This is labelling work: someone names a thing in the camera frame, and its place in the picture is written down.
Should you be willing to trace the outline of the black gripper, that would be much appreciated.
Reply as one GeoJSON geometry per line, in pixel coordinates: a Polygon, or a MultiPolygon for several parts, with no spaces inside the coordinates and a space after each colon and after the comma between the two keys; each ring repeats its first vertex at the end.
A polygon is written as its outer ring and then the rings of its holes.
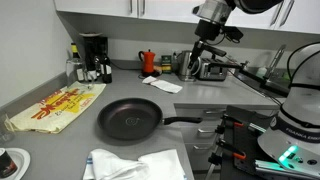
{"type": "Polygon", "coordinates": [[[199,40],[194,43],[190,56],[189,68],[193,67],[203,51],[208,51],[213,55],[218,55],[220,57],[226,55],[225,51],[217,49],[209,43],[209,41],[214,41],[219,35],[223,35],[233,43],[239,43],[243,37],[243,33],[235,26],[224,26],[202,19],[199,20],[195,34],[199,37],[199,40]]]}

